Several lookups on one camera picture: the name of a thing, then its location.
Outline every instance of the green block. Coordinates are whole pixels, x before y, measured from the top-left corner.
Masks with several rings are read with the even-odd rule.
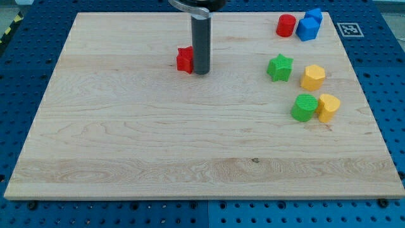
[[[293,61],[292,58],[287,58],[282,54],[278,54],[276,58],[269,61],[267,74],[271,76],[271,79],[274,82],[278,80],[288,82],[292,71]]]
[[[310,94],[300,94],[291,109],[291,115],[300,122],[307,122],[312,118],[317,107],[318,101],[314,96]]]

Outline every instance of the red block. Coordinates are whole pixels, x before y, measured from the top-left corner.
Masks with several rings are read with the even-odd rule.
[[[192,73],[194,67],[192,58],[192,46],[187,48],[178,48],[178,55],[176,57],[177,70]]]
[[[296,18],[289,14],[281,15],[278,19],[276,33],[281,37],[289,37],[296,26]]]

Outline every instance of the green cylinder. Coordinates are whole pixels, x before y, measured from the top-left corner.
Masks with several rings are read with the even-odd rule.
[[[314,96],[310,94],[300,94],[291,109],[291,115],[300,122],[307,122],[312,118],[317,107],[318,101]]]

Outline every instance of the wooden board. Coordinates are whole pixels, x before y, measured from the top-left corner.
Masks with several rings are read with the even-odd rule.
[[[400,198],[404,188],[327,13],[315,41],[281,13],[217,13],[212,71],[176,70],[185,13],[79,13],[9,182],[9,200]],[[294,13],[300,19],[302,13]],[[266,74],[294,58],[288,83]],[[342,101],[295,121],[307,65]]]

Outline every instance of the blue perforated table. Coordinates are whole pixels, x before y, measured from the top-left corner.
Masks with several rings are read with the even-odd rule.
[[[315,7],[330,13],[392,159],[404,178],[405,54],[371,1],[232,0],[222,11],[306,11]],[[1,194],[75,15],[83,11],[174,9],[162,0],[40,0],[34,3],[0,58]],[[405,200],[10,202],[0,199],[0,227],[118,225],[404,227]]]

